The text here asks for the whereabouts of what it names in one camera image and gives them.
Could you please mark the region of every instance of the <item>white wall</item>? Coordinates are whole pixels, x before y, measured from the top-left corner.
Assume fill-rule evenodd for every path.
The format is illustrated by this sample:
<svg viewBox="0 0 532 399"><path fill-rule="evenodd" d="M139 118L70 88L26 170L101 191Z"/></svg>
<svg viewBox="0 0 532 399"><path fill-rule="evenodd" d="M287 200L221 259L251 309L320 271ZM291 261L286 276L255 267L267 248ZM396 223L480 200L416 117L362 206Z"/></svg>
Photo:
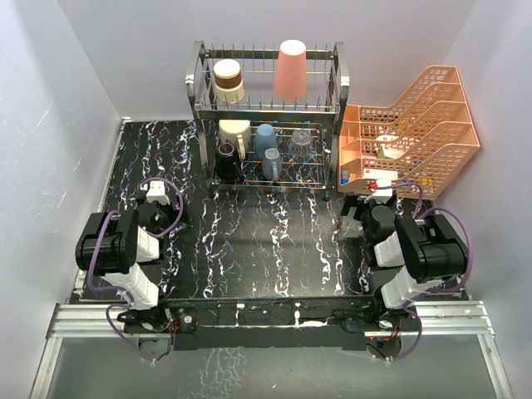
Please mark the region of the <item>white wall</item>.
<svg viewBox="0 0 532 399"><path fill-rule="evenodd" d="M475 242L468 284L486 303L517 398L532 396L532 2L479 1L447 64L461 72L482 146L441 203Z"/></svg>
<svg viewBox="0 0 532 399"><path fill-rule="evenodd" d="M120 119L55 0L0 0L0 397L27 397Z"/></svg>
<svg viewBox="0 0 532 399"><path fill-rule="evenodd" d="M352 104L390 105L442 63L475 0L58 0L121 116L190 117L192 41L344 41Z"/></svg>

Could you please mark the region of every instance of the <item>mug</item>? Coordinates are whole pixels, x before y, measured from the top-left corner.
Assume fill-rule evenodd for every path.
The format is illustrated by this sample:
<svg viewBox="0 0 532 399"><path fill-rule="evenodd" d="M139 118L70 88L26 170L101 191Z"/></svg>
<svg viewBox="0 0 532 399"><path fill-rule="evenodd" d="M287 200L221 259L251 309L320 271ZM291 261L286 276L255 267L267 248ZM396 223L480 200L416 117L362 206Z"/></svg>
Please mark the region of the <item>mug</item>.
<svg viewBox="0 0 532 399"><path fill-rule="evenodd" d="M216 149L215 156L216 173L218 177L225 181L244 181L244 174L240 169L239 152L231 143L222 143Z"/></svg>
<svg viewBox="0 0 532 399"><path fill-rule="evenodd" d="M251 129L249 121L225 120L219 121L220 144L229 141L240 153L240 159L246 159L246 151L249 151L251 142Z"/></svg>
<svg viewBox="0 0 532 399"><path fill-rule="evenodd" d="M273 126L263 123L257 128L257 135L255 136L255 154L258 158L264 158L264 152L268 148L277 147L277 137Z"/></svg>
<svg viewBox="0 0 532 399"><path fill-rule="evenodd" d="M283 170L283 160L277 148L268 148L264 152L263 173L266 178L279 181L279 176Z"/></svg>
<svg viewBox="0 0 532 399"><path fill-rule="evenodd" d="M221 60L214 64L216 96L222 104L239 102L244 97L244 83L240 64L235 60Z"/></svg>

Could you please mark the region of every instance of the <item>blue cup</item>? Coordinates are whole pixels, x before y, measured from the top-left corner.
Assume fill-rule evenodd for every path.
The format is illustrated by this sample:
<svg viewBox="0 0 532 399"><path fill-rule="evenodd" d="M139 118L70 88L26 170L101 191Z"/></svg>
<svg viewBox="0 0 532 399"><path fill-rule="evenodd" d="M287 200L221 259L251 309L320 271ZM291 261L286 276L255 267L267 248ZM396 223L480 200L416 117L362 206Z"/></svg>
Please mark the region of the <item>blue cup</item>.
<svg viewBox="0 0 532 399"><path fill-rule="evenodd" d="M263 173L267 179L279 181L283 170L283 159L277 148L268 148L263 159Z"/></svg>
<svg viewBox="0 0 532 399"><path fill-rule="evenodd" d="M268 148L277 148L277 137L273 126L263 123L257 128L255 136L255 154L258 158L263 159L264 153Z"/></svg>

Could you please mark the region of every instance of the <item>metal frame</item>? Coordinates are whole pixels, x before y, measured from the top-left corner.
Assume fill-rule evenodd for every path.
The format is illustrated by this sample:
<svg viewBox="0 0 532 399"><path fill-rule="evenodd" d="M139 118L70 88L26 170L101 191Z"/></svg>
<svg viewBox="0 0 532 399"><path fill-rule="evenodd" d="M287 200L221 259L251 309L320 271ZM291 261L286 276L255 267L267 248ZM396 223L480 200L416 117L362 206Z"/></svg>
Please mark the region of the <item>metal frame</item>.
<svg viewBox="0 0 532 399"><path fill-rule="evenodd" d="M54 313L47 337L31 399L45 399L57 364L62 339L72 337L109 338L118 337L106 321L107 305L59 305ZM513 399L510 384L500 361L494 340L491 322L482 301L435 301L416 303L416 310L423 323L423 335L477 335L484 354L486 366L500 399ZM111 310L113 318L120 310ZM119 329L122 323L116 323ZM417 332L402 332L402 336ZM389 332L367 331L366 337L389 335ZM133 338L167 338L162 333L126 334Z"/></svg>
<svg viewBox="0 0 532 399"><path fill-rule="evenodd" d="M330 193L333 190L334 182L336 181L338 151L339 151L339 137L342 129L343 116L347 107L347 97L349 95L349 73L347 71L347 58L345 46L343 42L337 42L333 50L318 50L316 47L313 50L307 50L307 60L331 61L331 69L329 74L327 93L325 96L325 103L321 106L320 98L315 106L309 106L308 103L299 104L298 100L294 102L293 106L287 106L284 101L282 105L273 103L273 95L271 101L268 103L259 100L258 104L251 104L248 96L247 104L235 106L228 106L227 101L224 104L215 98L213 79L211 78L211 70L208 60L210 58L224 58L231 57L241 60L252 60L253 65L260 60L272 60L273 69L275 69L275 59L278 57L279 50L263 48L246 49L231 48L225 49L207 49L203 41L196 41L192 46L190 56L190 63L187 68L185 76L186 92L189 97L190 109L194 117L196 128L198 130L199 153L201 156L201 165L207 177L210 190L268 190L286 192L289 189L299 190L325 190L324 199L328 200ZM204 75L204 85L200 82L198 86L195 85L195 74L198 69L198 63L201 66L201 74ZM261 71L262 73L274 73L274 71ZM328 163L329 173L325 180L325 185L321 188L309 189L307 187L287 187L287 186L271 186L268 188L257 187L254 185L238 186L238 185L212 185L212 171L210 169L211 162L209 161L209 152L207 150L207 139L205 134L205 122L208 120L217 121L220 119L244 119L250 121L277 121L277 122L319 122L324 127L324 132L330 135L330 140L326 140L331 151L331 158Z"/></svg>

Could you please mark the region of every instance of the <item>pink plastic cup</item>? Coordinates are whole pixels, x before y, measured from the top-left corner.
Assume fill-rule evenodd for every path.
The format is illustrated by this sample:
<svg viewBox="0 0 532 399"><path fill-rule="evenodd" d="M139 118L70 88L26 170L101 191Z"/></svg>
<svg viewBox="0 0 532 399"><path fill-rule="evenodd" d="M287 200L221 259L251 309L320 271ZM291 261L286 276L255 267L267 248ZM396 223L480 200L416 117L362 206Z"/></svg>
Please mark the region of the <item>pink plastic cup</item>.
<svg viewBox="0 0 532 399"><path fill-rule="evenodd" d="M303 42L281 43L273 92L285 101L301 100L307 94L307 48Z"/></svg>

